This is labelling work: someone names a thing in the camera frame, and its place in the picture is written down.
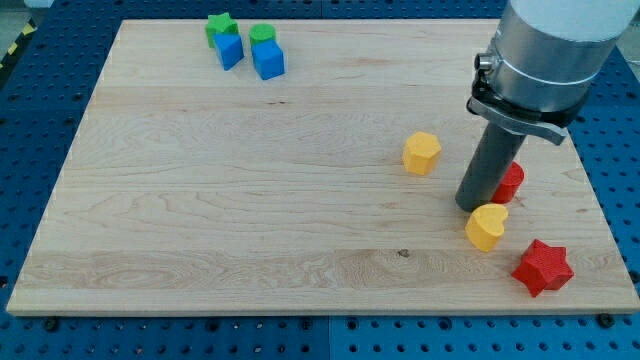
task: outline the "blue perforated table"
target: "blue perforated table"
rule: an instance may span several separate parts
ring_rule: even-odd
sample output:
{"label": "blue perforated table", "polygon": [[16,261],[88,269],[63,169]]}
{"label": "blue perforated table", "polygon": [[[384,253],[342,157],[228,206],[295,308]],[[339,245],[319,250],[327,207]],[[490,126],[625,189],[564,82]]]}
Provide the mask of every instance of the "blue perforated table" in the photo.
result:
{"label": "blue perforated table", "polygon": [[[120,21],[465,18],[504,1],[59,0],[0,93],[0,301],[6,305]],[[616,50],[571,136],[632,277],[640,270],[640,85]],[[0,359],[637,358],[640,316],[16,319]]]}

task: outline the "black cylinder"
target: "black cylinder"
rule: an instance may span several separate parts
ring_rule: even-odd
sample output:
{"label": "black cylinder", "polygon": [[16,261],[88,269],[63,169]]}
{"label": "black cylinder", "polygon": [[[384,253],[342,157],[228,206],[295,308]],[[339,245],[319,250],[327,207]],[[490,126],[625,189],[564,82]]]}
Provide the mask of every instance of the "black cylinder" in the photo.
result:
{"label": "black cylinder", "polygon": [[472,212],[491,201],[526,135],[489,123],[456,193],[456,203]]}

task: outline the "red block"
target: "red block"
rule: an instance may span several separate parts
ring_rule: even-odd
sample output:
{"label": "red block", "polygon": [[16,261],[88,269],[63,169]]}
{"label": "red block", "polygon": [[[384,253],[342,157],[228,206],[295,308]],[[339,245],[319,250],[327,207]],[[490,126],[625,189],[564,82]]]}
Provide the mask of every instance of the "red block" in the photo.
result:
{"label": "red block", "polygon": [[559,290],[574,275],[566,258],[565,247],[551,247],[535,239],[511,276],[524,283],[533,297],[542,290]]}
{"label": "red block", "polygon": [[500,181],[498,189],[495,194],[493,194],[491,202],[495,204],[508,203],[516,195],[516,192],[518,192],[518,188],[523,181],[524,170],[522,170],[522,167],[520,167],[517,162],[512,162],[507,173],[502,178],[502,181]]}

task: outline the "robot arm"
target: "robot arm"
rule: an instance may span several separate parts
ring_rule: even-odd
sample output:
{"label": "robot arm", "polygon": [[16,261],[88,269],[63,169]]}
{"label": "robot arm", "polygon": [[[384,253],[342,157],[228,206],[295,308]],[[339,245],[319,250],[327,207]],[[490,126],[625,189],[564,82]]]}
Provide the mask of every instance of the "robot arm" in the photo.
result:
{"label": "robot arm", "polygon": [[456,202],[473,211],[492,198],[527,135],[559,145],[591,81],[640,0],[510,0],[485,53],[467,109],[489,121]]}

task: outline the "toy block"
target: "toy block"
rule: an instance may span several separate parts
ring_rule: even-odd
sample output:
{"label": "toy block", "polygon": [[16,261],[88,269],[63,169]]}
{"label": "toy block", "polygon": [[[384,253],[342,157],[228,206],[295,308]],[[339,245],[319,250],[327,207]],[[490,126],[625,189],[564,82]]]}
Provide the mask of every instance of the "toy block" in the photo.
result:
{"label": "toy block", "polygon": [[276,40],[276,28],[271,24],[256,24],[249,30],[249,40],[251,46],[263,43],[269,40]]}
{"label": "toy block", "polygon": [[498,189],[496,189],[492,203],[506,204],[516,195],[520,184],[524,181],[524,170],[517,162],[512,162],[507,170],[507,173],[500,181]]}
{"label": "toy block", "polygon": [[548,246],[538,239],[529,245],[511,274],[527,286],[532,297],[543,290],[559,290],[573,275],[567,264],[567,249]]}
{"label": "toy block", "polygon": [[486,204],[475,209],[467,226],[467,238],[481,251],[491,251],[504,234],[504,221],[509,217],[507,208],[500,204]]}
{"label": "toy block", "polygon": [[244,58],[240,35],[215,34],[213,39],[216,44],[216,54],[225,71],[231,69]]}
{"label": "toy block", "polygon": [[253,55],[253,66],[262,80],[284,74],[284,54],[274,40],[252,46],[251,54]]}
{"label": "toy block", "polygon": [[229,13],[209,15],[209,22],[205,25],[204,32],[207,35],[209,47],[213,48],[215,46],[213,35],[238,34],[238,23],[231,18]]}
{"label": "toy block", "polygon": [[418,131],[405,143],[402,153],[405,170],[417,175],[430,173],[438,164],[441,150],[437,136]]}

